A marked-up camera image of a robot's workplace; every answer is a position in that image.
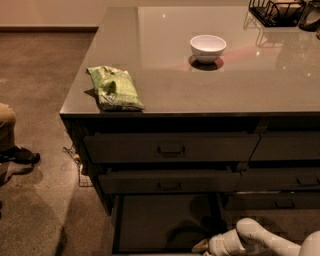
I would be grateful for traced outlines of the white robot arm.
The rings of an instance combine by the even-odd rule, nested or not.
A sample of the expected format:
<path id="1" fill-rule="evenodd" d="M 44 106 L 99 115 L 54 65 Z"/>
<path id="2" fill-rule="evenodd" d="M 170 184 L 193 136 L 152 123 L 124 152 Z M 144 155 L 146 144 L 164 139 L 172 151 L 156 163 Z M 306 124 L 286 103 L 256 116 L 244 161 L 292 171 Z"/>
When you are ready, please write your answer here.
<path id="1" fill-rule="evenodd" d="M 192 248 L 193 253 L 203 256 L 251 256 L 265 251 L 275 256 L 320 256 L 320 231 L 298 245 L 269 232 L 252 218 L 243 218 L 234 229 L 203 239 Z"/>

